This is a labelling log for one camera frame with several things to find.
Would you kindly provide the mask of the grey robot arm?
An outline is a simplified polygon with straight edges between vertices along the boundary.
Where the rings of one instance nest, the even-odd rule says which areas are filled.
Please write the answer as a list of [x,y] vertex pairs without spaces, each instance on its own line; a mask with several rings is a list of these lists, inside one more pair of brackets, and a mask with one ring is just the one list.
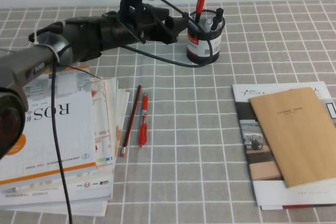
[[175,43],[188,22],[187,13],[176,18],[166,8],[141,4],[101,16],[69,18],[30,34],[32,47],[1,57],[1,155],[23,132],[28,110],[24,86],[43,72],[96,59],[104,51],[136,42]]

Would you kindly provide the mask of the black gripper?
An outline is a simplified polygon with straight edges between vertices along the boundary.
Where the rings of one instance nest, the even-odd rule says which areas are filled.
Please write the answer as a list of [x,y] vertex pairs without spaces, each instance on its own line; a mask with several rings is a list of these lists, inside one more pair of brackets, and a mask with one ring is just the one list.
[[136,42],[177,42],[179,34],[188,27],[188,17],[171,17],[169,9],[143,4],[142,18],[136,24],[125,23],[119,11],[102,14],[101,49],[109,50]]

